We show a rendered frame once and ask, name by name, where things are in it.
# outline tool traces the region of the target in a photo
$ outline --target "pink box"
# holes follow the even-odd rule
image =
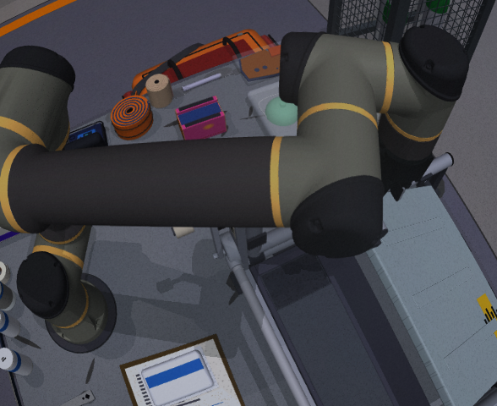
[[[177,108],[175,113],[185,140],[202,140],[226,132],[226,116],[216,96],[188,108]]]

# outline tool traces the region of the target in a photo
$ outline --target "metal tool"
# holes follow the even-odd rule
[[[91,403],[93,400],[95,400],[95,395],[93,395],[91,390],[88,390],[76,396],[74,399],[68,400],[61,406],[82,406],[83,404]]]

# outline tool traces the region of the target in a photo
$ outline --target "black joint cap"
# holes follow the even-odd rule
[[[42,47],[27,45],[6,54],[1,68],[33,69],[64,80],[74,90],[76,73],[72,65],[58,53]]]
[[[281,42],[279,97],[283,102],[298,104],[299,85],[314,44],[323,32],[289,32]]]
[[[452,34],[433,25],[412,27],[402,37],[399,53],[408,72],[429,93],[446,102],[461,96],[468,55]]]
[[[23,304],[42,319],[57,317],[68,303],[68,276],[48,252],[34,252],[21,263],[17,285]]]
[[[293,241],[311,255],[362,254],[382,235],[384,185],[372,176],[344,178],[313,193],[293,212]]]

